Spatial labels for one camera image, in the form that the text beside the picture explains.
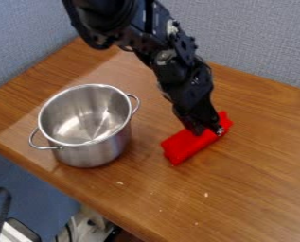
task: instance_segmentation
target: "wooden table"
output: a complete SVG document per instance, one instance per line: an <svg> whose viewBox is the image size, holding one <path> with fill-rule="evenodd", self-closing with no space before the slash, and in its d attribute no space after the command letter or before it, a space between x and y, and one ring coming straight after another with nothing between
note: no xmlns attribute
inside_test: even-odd
<svg viewBox="0 0 300 242"><path fill-rule="evenodd" d="M0 88L0 153L145 241L300 241L300 90L212 64L231 132L172 167L160 142L181 130L133 54L77 39ZM106 83L140 96L133 138L110 165L77 169L29 146L37 114L62 89ZM40 135L36 141L46 145Z"/></svg>

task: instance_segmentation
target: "red block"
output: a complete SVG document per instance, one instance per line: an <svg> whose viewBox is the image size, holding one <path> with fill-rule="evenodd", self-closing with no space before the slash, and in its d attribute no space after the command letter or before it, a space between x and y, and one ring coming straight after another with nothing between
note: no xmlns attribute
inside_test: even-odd
<svg viewBox="0 0 300 242"><path fill-rule="evenodd" d="M220 112L220 124L224 127L224 133L222 135L224 136L234 125L234 122L228 119L227 112ZM200 136L195 136L185 129L161 143L161 147L165 150L165 157L173 165L179 165L201 149L215 143L222 136L218 136L209 129Z"/></svg>

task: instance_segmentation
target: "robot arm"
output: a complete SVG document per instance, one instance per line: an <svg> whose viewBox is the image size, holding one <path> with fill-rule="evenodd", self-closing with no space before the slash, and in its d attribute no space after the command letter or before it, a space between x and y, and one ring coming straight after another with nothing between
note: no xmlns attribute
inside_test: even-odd
<svg viewBox="0 0 300 242"><path fill-rule="evenodd" d="M112 45L135 52L153 70L173 113L187 129L223 134L220 117L211 102L211 67L196 55L189 37L169 11L156 0L62 0L72 23L96 49Z"/></svg>

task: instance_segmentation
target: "pot handle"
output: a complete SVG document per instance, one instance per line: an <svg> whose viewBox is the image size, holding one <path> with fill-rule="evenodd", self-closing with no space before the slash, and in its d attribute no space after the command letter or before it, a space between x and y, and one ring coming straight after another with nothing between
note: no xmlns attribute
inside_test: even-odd
<svg viewBox="0 0 300 242"><path fill-rule="evenodd" d="M36 128L34 132L32 133L32 136L30 136L30 146L40 149L40 150L46 150L46 149L64 149L64 147L40 147L34 144L34 137L36 137L36 134L40 132L40 127Z"/></svg>
<svg viewBox="0 0 300 242"><path fill-rule="evenodd" d="M132 112L132 115L135 115L136 112L137 112L139 109L140 109L140 106L141 106L141 100L140 100L140 98L139 98L136 95L132 95L132 94L127 94L127 95L128 95L129 97L135 98L136 101L137 101L137 104L136 104L135 110L133 110L133 112Z"/></svg>

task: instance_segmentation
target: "metal pot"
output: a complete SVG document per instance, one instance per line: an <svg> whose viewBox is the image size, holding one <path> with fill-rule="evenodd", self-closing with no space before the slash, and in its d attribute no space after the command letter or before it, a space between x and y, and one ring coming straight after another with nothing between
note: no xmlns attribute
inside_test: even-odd
<svg viewBox="0 0 300 242"><path fill-rule="evenodd" d="M137 100L135 110L129 97ZM137 96L102 84L88 84L65 90L41 109L38 128L30 136L32 147L52 149L56 157L76 167L109 163L128 145L129 121L140 103ZM49 140L49 147L34 144L40 130Z"/></svg>

